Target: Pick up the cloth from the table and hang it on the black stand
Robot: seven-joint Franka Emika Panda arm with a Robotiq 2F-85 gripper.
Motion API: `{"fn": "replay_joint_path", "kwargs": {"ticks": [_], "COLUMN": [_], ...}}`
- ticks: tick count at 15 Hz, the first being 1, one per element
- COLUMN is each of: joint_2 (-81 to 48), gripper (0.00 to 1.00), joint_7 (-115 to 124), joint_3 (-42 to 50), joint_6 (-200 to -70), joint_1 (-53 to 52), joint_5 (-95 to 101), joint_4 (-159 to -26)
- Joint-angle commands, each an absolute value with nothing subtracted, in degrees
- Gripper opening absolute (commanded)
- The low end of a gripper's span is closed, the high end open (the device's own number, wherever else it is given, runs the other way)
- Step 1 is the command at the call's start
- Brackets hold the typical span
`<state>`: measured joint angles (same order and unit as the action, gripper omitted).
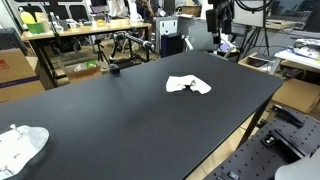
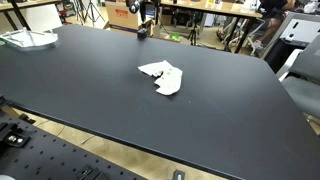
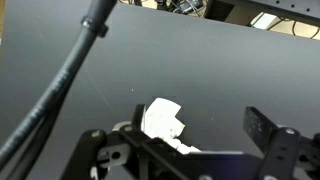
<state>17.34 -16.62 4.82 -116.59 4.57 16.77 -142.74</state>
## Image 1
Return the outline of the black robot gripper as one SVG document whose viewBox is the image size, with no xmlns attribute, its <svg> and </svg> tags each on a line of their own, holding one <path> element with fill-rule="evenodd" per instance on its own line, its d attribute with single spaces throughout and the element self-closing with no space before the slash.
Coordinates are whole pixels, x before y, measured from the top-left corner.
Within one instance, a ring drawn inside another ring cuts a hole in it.
<svg viewBox="0 0 320 180">
<path fill-rule="evenodd" d="M 208 0 L 213 8 L 206 11 L 207 31 L 212 34 L 213 43 L 221 42 L 221 34 L 231 33 L 234 18 L 233 0 Z"/>
</svg>

